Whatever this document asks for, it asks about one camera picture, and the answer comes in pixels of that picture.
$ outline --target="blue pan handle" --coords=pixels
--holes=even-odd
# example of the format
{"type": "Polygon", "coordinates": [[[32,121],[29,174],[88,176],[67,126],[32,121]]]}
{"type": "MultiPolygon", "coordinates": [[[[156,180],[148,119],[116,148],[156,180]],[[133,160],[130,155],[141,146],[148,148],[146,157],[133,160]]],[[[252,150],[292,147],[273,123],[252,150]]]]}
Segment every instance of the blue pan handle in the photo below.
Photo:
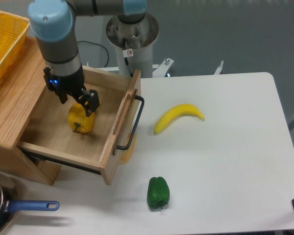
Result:
{"type": "Polygon", "coordinates": [[[57,201],[11,200],[7,203],[6,206],[7,206],[6,211],[9,213],[17,212],[17,211],[54,212],[59,209],[60,203],[57,201]]]}

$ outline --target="white cylindrical robot pedestal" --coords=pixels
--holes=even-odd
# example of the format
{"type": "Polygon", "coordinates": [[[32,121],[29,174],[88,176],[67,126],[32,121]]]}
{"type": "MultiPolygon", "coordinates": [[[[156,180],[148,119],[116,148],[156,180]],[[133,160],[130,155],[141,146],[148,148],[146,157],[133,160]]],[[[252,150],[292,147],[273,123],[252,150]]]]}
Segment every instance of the white cylindrical robot pedestal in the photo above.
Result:
{"type": "Polygon", "coordinates": [[[152,77],[153,44],[159,35],[158,22],[152,15],[114,16],[106,33],[115,48],[121,75],[140,70],[141,78],[152,77]]]}

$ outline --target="green bell pepper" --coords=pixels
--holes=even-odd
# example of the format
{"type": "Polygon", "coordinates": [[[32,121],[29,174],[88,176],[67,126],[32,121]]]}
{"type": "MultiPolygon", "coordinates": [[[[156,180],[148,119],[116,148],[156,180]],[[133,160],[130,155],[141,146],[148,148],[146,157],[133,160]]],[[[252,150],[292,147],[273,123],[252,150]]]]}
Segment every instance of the green bell pepper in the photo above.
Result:
{"type": "Polygon", "coordinates": [[[147,203],[151,209],[163,208],[169,203],[170,190],[163,177],[152,177],[149,181],[147,203]]]}

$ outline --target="frying pan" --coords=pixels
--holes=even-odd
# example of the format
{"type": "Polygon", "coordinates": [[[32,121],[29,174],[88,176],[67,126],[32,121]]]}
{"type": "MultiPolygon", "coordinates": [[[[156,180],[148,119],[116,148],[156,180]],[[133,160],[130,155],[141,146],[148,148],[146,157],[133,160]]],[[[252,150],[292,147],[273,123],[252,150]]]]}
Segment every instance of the frying pan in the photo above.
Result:
{"type": "Polygon", "coordinates": [[[17,211],[49,211],[59,209],[57,201],[28,201],[15,200],[17,193],[15,185],[11,179],[0,175],[0,231],[12,219],[14,212],[17,211]]]}

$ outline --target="warning sticker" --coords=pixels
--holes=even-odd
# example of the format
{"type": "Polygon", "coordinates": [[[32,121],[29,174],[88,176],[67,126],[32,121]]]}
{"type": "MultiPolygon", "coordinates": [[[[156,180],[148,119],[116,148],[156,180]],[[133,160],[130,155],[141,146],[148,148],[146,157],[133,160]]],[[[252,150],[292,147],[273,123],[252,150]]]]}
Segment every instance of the warning sticker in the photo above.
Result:
{"type": "Polygon", "coordinates": [[[133,49],[123,50],[123,56],[124,58],[133,56],[133,49]]]}

